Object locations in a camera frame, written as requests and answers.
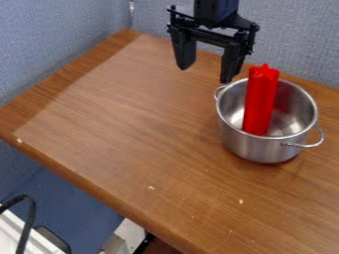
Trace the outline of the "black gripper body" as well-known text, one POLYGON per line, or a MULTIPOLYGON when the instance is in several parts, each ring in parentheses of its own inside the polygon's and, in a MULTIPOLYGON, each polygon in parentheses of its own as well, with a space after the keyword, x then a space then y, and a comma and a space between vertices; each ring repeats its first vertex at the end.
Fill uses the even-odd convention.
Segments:
POLYGON ((194 0, 191 6, 179 7, 172 4, 167 11, 171 13, 171 22, 183 18, 188 19, 195 27, 204 26, 210 30, 222 28, 247 32, 250 51, 252 51, 259 24, 240 16, 239 7, 240 0, 194 0))

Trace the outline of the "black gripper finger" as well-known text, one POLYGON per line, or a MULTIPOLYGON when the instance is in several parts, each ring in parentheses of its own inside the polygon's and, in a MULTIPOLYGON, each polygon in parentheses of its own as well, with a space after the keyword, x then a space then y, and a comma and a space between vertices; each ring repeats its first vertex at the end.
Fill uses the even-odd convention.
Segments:
POLYGON ((178 67, 186 70, 196 61, 196 41, 186 31, 175 31, 171 39, 178 67))
POLYGON ((234 77, 240 73, 247 52, 248 50, 242 44, 231 43, 226 46, 222 56, 220 83, 231 82, 234 77))

